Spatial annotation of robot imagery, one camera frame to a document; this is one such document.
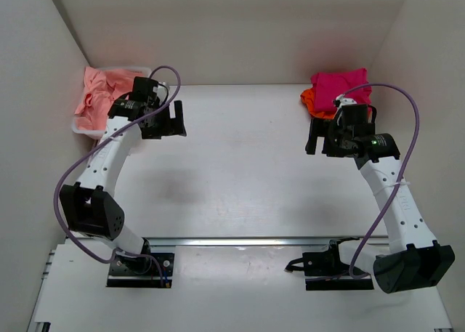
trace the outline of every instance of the white table surface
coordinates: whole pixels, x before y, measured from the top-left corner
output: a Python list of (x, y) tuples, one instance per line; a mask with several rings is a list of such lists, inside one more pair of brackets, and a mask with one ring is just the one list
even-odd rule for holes
[[(304, 151), (308, 85), (183, 86), (187, 137), (145, 140), (115, 198), (146, 237), (364, 235), (379, 209), (351, 158)], [(374, 235), (386, 235), (383, 224)]]
[[(91, 250), (108, 257), (97, 241)], [(108, 266), (73, 244), (59, 245), (44, 281), (36, 322), (49, 332), (393, 332), (450, 328), (436, 288), (305, 291), (287, 273), (300, 247), (176, 247), (173, 286), (106, 288)]]

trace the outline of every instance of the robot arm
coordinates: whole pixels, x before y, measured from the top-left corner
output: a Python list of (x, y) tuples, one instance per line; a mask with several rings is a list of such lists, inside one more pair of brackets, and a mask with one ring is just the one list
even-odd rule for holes
[[(167, 85), (153, 79), (136, 77), (128, 100), (123, 96), (113, 103), (101, 142), (129, 122), (157, 110), (163, 104), (162, 99), (167, 98), (168, 90)], [(166, 108), (114, 137), (92, 156), (74, 185), (63, 185), (60, 190), (69, 229), (118, 249), (118, 259), (135, 273), (146, 271), (150, 261), (127, 253), (150, 254), (150, 247), (146, 239), (125, 225), (124, 211), (113, 199), (116, 180), (129, 151), (141, 138), (186, 136), (180, 101), (174, 102), (174, 111), (174, 118), (170, 118), (169, 108)]]
[[(307, 154), (315, 154), (317, 138), (325, 137), (323, 153), (327, 156), (354, 158), (382, 210), (397, 184), (402, 164), (399, 150), (389, 134), (375, 134), (374, 107), (347, 98), (335, 104), (338, 111), (333, 120), (312, 120)], [(371, 122), (369, 107), (373, 111)], [(383, 218), (389, 253), (365, 245), (355, 262), (357, 268), (374, 276), (386, 293), (435, 286), (455, 259), (452, 248), (440, 246), (427, 227), (405, 179), (398, 184), (399, 190)], [(359, 245), (359, 240), (339, 241), (340, 262), (349, 265)]]

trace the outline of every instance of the white backdrop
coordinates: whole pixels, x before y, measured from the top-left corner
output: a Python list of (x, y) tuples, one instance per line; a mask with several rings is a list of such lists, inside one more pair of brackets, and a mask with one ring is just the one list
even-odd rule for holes
[[(418, 103), (421, 129), (407, 168), (420, 211), (439, 242), (456, 253), (439, 284), (455, 331), (465, 331), (465, 0), (406, 0), (371, 69)], [(407, 150), (413, 111), (393, 91), (375, 92), (381, 129)]]
[(70, 130), (86, 61), (50, 0), (0, 0), (0, 331), (25, 331), (50, 249), (54, 184), (87, 148)]
[(302, 84), (368, 67), (404, 0), (61, 0), (94, 66), (170, 64), (184, 84)]

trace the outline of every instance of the pink towel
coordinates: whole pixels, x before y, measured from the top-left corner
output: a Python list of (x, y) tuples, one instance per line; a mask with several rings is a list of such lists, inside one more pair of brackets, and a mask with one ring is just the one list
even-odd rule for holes
[(84, 72), (84, 98), (76, 108), (76, 126), (80, 130), (105, 130), (108, 111), (121, 95), (132, 90), (134, 77), (143, 74), (115, 68), (98, 70), (86, 67)]
[[(333, 101), (340, 94), (357, 85), (367, 84), (367, 70), (360, 68), (347, 73), (316, 73), (311, 81), (315, 89), (315, 111), (336, 112)], [(347, 96), (357, 103), (370, 104), (371, 87), (365, 87), (351, 92)]]

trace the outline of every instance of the purple cable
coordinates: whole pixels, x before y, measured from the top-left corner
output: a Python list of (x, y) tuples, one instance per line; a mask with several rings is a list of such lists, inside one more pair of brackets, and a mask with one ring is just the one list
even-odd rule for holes
[[(90, 251), (86, 246), (84, 246), (74, 235), (73, 233), (68, 229), (68, 226), (66, 225), (65, 221), (63, 220), (63, 217), (60, 213), (60, 205), (59, 205), (59, 199), (60, 199), (60, 189), (61, 187), (63, 186), (63, 183), (65, 182), (66, 178), (70, 175), (70, 173), (76, 168), (78, 167), (79, 165), (81, 165), (83, 162), (87, 161), (88, 158), (90, 158), (91, 156), (93, 156), (96, 152), (98, 152), (99, 150), (101, 150), (102, 148), (104, 148), (104, 146), (106, 146), (108, 143), (110, 143), (114, 137), (117, 137), (119, 134), (125, 132), (127, 129), (129, 129), (130, 127), (132, 127), (133, 125), (136, 125), (138, 123), (140, 123), (141, 121), (144, 121), (145, 119), (147, 118), (150, 118), (151, 116), (155, 116), (157, 115), (158, 113), (160, 113), (162, 110), (164, 110), (165, 108), (167, 108), (169, 106), (169, 104), (174, 100), (174, 98), (177, 96), (179, 90), (181, 89), (181, 77), (179, 75), (179, 73), (177, 72), (177, 70), (175, 70), (173, 67), (169, 66), (169, 65), (161, 65), (157, 68), (155, 68), (152, 73), (150, 74), (150, 78), (152, 78), (153, 74), (155, 74), (158, 70), (160, 69), (169, 69), (171, 70), (174, 75), (176, 76), (177, 78), (177, 87), (176, 87), (176, 90), (174, 90), (174, 93), (173, 95), (169, 98), (169, 100), (166, 101), (166, 103), (164, 103), (161, 107), (159, 107), (159, 109), (157, 110), (154, 110), (152, 113), (148, 113), (144, 116), (141, 116), (140, 118), (132, 121), (131, 123), (123, 126), (122, 128), (120, 128), (118, 131), (115, 131), (110, 137), (108, 137), (105, 141), (101, 142), (100, 144), (96, 145), (94, 148), (92, 148), (86, 155), (84, 155), (82, 158), (80, 158), (79, 160), (77, 160), (73, 165), (71, 165), (71, 167), (65, 171), (65, 173), (60, 177), (60, 179), (58, 180), (58, 183), (57, 183), (57, 186), (55, 187), (55, 191), (53, 193), (53, 210), (54, 210), (54, 213), (55, 213), (55, 216), (57, 217), (57, 221), (58, 223), (60, 224), (61, 228), (63, 229), (63, 231), (65, 232), (66, 236), (68, 236), (71, 241), (73, 241), (73, 243), (78, 246), (83, 252), (85, 252), (86, 254), (88, 254), (90, 257), (92, 257), (93, 259), (95, 259), (96, 261), (100, 262), (100, 263), (103, 263), (103, 264), (108, 264), (108, 263), (111, 263), (114, 259), (115, 259), (115, 255), (116, 255), (116, 252), (117, 251), (122, 251), (121, 249), (119, 248), (116, 248), (113, 250), (112, 254), (111, 254), (111, 257), (109, 259), (103, 259), (102, 257), (99, 257), (98, 255), (96, 255), (94, 252)], [(157, 266), (157, 269), (158, 269), (158, 274), (160, 275), (160, 280), (161, 280), (161, 284), (163, 285), (163, 273), (161, 271), (161, 268), (160, 268), (160, 264), (158, 263), (158, 261), (156, 260), (156, 258), (154, 258), (153, 256), (150, 256), (148, 254), (130, 254), (129, 252), (126, 252), (128, 255), (130, 256), (135, 256), (135, 257), (147, 257), (147, 258), (150, 258), (150, 260), (152, 260), (153, 262), (155, 262), (155, 265)]]
[(415, 130), (413, 131), (413, 137), (412, 137), (412, 142), (410, 143), (410, 146), (408, 147), (407, 154), (405, 154), (405, 159), (402, 162), (402, 165), (400, 166), (399, 174), (397, 175), (396, 179), (396, 185), (394, 186), (394, 189), (391, 192), (391, 195), (386, 201), (386, 204), (384, 204), (383, 209), (379, 212), (379, 215), (376, 217), (375, 222), (371, 225), (370, 229), (368, 229), (367, 233), (363, 237), (363, 239), (360, 241), (360, 245), (357, 247), (357, 250), (354, 253), (354, 256), (352, 258), (352, 261), (350, 262), (349, 266), (349, 274), (352, 278), (354, 279), (361, 279), (367, 276), (367, 274), (362, 274), (362, 275), (354, 275), (354, 267), (355, 267), (355, 262), (357, 261), (358, 256), (360, 255), (360, 252), (362, 251), (363, 246), (367, 243), (368, 239), (371, 237), (373, 232), (375, 231), (376, 227), (378, 227), (378, 224), (381, 222), (383, 219), (384, 215), (386, 214), (387, 210), (391, 206), (392, 201), (394, 200), (397, 191), (399, 190), (400, 187), (400, 182), (402, 181), (405, 168), (407, 167), (408, 160), (410, 159), (410, 156), (412, 155), (413, 149), (416, 144), (416, 140), (419, 137), (419, 132), (420, 132), (420, 113), (419, 109), (416, 106), (415, 101), (413, 100), (412, 96), (410, 96), (405, 90), (401, 89), (400, 87), (394, 86), (394, 85), (389, 85), (389, 84), (383, 84), (383, 83), (369, 83), (369, 84), (363, 84), (354, 87), (353, 89), (350, 89), (349, 91), (346, 91), (345, 93), (342, 94), (342, 96), (345, 96), (346, 94), (349, 94), (350, 92), (353, 92), (358, 89), (362, 89), (363, 87), (367, 86), (383, 86), (383, 87), (389, 87), (390, 89), (397, 90), (401, 94), (403, 94), (409, 102), (412, 104), (413, 107), (413, 112), (415, 113)]

